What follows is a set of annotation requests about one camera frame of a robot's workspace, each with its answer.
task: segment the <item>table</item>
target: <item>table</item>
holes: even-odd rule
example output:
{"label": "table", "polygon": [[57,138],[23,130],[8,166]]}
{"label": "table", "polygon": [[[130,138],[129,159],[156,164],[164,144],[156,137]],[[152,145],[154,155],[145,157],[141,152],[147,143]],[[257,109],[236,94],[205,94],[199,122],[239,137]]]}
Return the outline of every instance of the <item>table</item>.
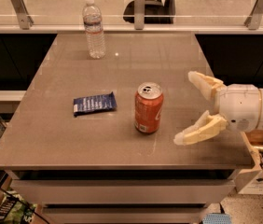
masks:
{"label": "table", "polygon": [[[105,57],[93,60],[83,33],[57,35],[0,140],[0,170],[58,223],[199,222],[254,163],[239,133],[173,142],[213,108],[187,79],[212,74],[195,34],[110,32],[105,41]],[[164,93],[150,135],[133,124],[134,94],[147,81]],[[117,110],[74,117],[75,98],[111,91]]]}

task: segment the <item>soda can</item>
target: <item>soda can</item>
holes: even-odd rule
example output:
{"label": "soda can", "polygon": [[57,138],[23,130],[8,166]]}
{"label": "soda can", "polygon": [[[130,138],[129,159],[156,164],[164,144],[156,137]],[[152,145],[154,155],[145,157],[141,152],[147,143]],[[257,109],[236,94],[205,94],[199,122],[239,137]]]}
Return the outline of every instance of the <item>soda can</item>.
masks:
{"label": "soda can", "polygon": [[135,127],[142,133],[153,133],[159,128],[163,93],[160,85],[146,82],[135,93]]}

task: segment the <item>black chair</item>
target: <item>black chair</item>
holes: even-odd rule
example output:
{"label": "black chair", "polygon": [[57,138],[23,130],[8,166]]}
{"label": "black chair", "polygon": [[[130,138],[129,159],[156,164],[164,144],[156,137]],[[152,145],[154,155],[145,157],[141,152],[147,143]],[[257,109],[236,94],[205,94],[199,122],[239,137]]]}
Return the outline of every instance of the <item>black chair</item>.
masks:
{"label": "black chair", "polygon": [[[146,24],[173,24],[175,15],[175,0],[145,0]],[[134,23],[134,1],[130,2],[125,8],[123,20]]]}

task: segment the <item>cardboard box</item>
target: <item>cardboard box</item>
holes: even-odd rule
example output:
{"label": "cardboard box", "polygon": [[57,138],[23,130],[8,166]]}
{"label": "cardboard box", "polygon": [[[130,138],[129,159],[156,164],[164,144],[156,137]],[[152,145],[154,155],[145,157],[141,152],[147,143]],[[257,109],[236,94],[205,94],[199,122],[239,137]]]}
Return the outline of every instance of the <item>cardboard box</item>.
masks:
{"label": "cardboard box", "polygon": [[235,180],[236,189],[240,194],[263,194],[263,170],[259,165],[259,153],[251,145],[251,143],[263,144],[263,131],[242,133],[242,138],[250,150],[256,165],[253,169],[240,171]]}

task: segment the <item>water bottle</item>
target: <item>water bottle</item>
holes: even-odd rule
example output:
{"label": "water bottle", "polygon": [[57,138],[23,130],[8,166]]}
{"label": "water bottle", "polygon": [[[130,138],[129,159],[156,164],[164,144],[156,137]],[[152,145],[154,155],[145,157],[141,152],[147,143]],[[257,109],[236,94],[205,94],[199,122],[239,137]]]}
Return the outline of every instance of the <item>water bottle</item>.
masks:
{"label": "water bottle", "polygon": [[86,0],[83,8],[83,21],[90,56],[95,59],[105,55],[104,29],[101,10],[94,0]]}

